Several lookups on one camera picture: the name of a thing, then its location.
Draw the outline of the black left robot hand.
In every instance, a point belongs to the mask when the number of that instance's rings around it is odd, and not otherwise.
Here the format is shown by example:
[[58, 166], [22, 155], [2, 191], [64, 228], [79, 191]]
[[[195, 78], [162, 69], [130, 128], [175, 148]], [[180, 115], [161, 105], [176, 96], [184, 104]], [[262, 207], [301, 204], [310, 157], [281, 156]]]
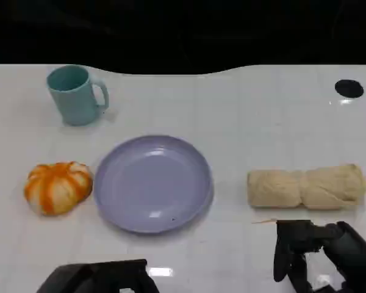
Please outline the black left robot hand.
[[159, 290], [146, 266], [145, 259], [63, 265], [37, 291], [156, 293]]

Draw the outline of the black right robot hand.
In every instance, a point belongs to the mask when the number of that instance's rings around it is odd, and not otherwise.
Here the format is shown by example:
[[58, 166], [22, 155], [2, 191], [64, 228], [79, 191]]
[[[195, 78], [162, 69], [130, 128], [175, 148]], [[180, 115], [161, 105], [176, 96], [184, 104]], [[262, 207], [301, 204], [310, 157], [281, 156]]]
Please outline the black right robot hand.
[[306, 253], [323, 249], [345, 279], [338, 291], [366, 292], [366, 241], [348, 223], [317, 226], [310, 220], [277, 220], [276, 230], [276, 282], [288, 277], [296, 292], [336, 292], [330, 285], [314, 290], [307, 280]]

